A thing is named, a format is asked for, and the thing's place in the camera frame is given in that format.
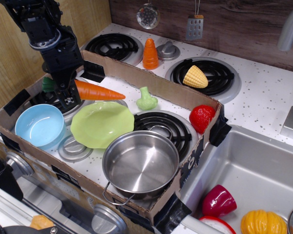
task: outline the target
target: stainless steel sink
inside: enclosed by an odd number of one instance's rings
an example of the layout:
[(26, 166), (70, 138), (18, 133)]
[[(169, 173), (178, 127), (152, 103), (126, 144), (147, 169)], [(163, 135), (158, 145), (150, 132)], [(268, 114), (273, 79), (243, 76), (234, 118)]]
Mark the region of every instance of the stainless steel sink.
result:
[(192, 216), (202, 216), (202, 199), (217, 184), (236, 200), (237, 209), (221, 219), (237, 234), (251, 210), (273, 211), (287, 221), (293, 210), (293, 146), (232, 126), (218, 147), (207, 145), (180, 191)]

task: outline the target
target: spatula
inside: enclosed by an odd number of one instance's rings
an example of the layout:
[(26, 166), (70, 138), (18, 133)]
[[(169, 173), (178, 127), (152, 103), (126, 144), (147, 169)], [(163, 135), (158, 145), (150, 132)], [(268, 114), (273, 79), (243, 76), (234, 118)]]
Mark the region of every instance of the spatula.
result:
[(201, 39), (203, 36), (203, 21), (204, 17), (199, 15), (200, 1), (196, 10), (196, 0), (195, 0), (195, 15), (190, 15), (188, 17), (186, 40), (197, 40)]

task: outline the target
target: green plate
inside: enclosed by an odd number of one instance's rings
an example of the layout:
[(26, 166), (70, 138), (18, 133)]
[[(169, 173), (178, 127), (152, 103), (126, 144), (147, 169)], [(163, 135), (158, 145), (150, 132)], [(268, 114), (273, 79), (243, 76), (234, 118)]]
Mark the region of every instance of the green plate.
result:
[(125, 133), (133, 131), (134, 116), (130, 110), (113, 101), (99, 101), (83, 107), (72, 120), (74, 138), (92, 149), (106, 149)]

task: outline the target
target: cardboard box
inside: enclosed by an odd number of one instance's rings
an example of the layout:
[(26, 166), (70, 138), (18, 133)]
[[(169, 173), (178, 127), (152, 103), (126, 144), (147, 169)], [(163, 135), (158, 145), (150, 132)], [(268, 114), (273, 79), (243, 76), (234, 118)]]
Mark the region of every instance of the cardboard box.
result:
[[(151, 94), (162, 97), (171, 103), (180, 105), (189, 110), (192, 110), (195, 106), (205, 104), (213, 107), (216, 110), (216, 115), (211, 121), (204, 135), (192, 149), (192, 153), (187, 157), (187, 160), (183, 163), (182, 167), (179, 169), (177, 175), (172, 180), (169, 187), (158, 198), (155, 205), (149, 210), (136, 205), (134, 202), (129, 202), (126, 205), (125, 209), (132, 210), (139, 216), (149, 220), (151, 225), (153, 225), (155, 215), (163, 209), (173, 194), (178, 194), (178, 191), (188, 177), (191, 169), (198, 163), (203, 147), (209, 140), (210, 129), (217, 121), (222, 106), (218, 101), (208, 96), (205, 96), (191, 88), (167, 81), (148, 71), (143, 71), (131, 65), (124, 64), (107, 57), (102, 57), (88, 51), (82, 51), (82, 55), (85, 61), (101, 65), (104, 68), (104, 72), (107, 76), (121, 78), (138, 88), (147, 86)], [(26, 91), (21, 92), (15, 99), (13, 99), (9, 104), (0, 110), (1, 135), (5, 140), (13, 142), (13, 144), (15, 144), (21, 150), (21, 152), (31, 155), (37, 160), (47, 164), (49, 167), (56, 167), (74, 179), (74, 181), (76, 181), (81, 188), (85, 189), (89, 193), (105, 202), (105, 199), (102, 196), (102, 192), (104, 190), (102, 186), (76, 172), (65, 162), (54, 158), (52, 155), (31, 145), (29, 142), (23, 140), (13, 133), (14, 125), (20, 114), (23, 112), (21, 104), (30, 100), (34, 95), (39, 93), (41, 89), (42, 78), (28, 87)], [(109, 191), (107, 194), (111, 199), (120, 202), (125, 201), (124, 198), (119, 197)]]

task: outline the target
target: light blue bowl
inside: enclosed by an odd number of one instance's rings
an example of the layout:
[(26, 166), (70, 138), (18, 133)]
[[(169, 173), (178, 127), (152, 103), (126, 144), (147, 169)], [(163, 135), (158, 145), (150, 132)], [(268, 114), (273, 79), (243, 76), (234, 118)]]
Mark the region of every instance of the light blue bowl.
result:
[(46, 150), (60, 142), (65, 128), (63, 114), (58, 108), (40, 104), (28, 108), (20, 115), (15, 124), (15, 134)]

